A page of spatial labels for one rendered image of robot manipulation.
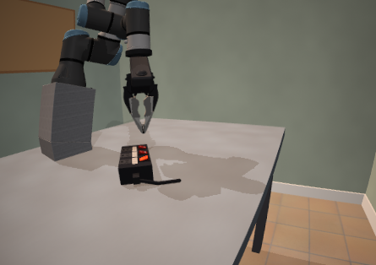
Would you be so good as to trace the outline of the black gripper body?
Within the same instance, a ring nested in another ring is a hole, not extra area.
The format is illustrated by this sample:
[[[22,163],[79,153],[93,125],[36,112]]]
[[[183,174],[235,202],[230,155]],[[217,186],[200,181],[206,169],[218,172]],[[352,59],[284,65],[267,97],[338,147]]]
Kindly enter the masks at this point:
[[[152,56],[152,50],[151,49],[132,49],[132,50],[127,50],[125,51],[126,57],[149,57]],[[153,76],[153,73],[152,73]],[[153,76],[153,82],[152,86],[147,86],[147,87],[132,87],[131,85],[131,73],[127,75],[125,80],[127,80],[127,90],[134,94],[136,96],[139,93],[145,93],[145,95],[148,95],[148,93],[154,88],[155,83],[154,83],[154,76]]]

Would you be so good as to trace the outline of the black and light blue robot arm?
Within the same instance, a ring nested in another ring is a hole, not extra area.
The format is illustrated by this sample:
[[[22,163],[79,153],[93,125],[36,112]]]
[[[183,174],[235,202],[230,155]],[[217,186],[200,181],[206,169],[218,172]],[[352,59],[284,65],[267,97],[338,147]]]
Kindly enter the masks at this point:
[[[105,0],[87,0],[79,6],[77,25],[101,33],[97,39],[90,38],[83,30],[65,33],[60,62],[51,84],[86,87],[84,61],[116,65],[123,51],[121,40],[125,40],[127,50],[150,49],[149,4],[138,0],[110,0],[109,3],[108,11]],[[148,57],[130,57],[130,69],[132,87],[152,86]]]

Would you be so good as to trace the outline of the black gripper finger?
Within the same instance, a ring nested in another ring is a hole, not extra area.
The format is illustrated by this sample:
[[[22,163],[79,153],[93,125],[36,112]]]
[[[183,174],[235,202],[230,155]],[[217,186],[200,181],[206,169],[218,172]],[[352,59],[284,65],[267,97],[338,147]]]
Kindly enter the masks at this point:
[[[140,114],[138,113],[139,101],[134,97],[132,93],[127,90],[126,86],[123,86],[123,99],[125,102],[126,107],[128,108],[129,113],[131,114],[132,118],[134,119],[135,124],[137,125],[138,129],[143,132],[143,125],[140,122]]]
[[[149,92],[148,95],[146,95],[146,98],[144,99],[144,106],[145,106],[145,114],[144,114],[144,133],[146,132],[151,117],[153,115],[153,112],[155,110],[156,103],[158,101],[158,89],[157,85],[155,84],[154,88]]]

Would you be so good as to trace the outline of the black power strip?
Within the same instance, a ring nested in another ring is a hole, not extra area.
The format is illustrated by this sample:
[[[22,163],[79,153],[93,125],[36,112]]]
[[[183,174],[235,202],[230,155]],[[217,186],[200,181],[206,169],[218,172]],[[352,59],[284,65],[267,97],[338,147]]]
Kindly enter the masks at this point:
[[[147,144],[122,146],[118,173],[121,185],[137,185],[140,184],[140,182],[153,185],[164,185],[181,182],[181,179],[154,181]]]

